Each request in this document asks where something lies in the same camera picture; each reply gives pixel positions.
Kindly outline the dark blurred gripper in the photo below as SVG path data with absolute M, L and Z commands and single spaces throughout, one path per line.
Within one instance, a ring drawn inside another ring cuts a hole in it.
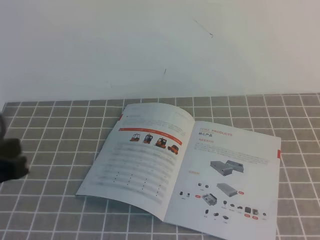
M 21 179 L 29 173 L 27 158 L 22 155 L 18 138 L 5 138 L 7 129 L 0 114 L 0 182 Z

